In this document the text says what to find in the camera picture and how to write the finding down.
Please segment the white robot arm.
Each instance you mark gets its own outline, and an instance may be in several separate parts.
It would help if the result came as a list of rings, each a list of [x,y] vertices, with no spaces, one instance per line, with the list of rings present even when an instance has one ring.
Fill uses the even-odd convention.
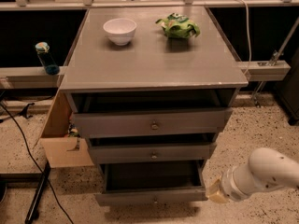
[[[241,202],[252,194],[299,189],[299,163],[268,147],[254,149],[247,161],[227,169],[207,190],[214,203]]]

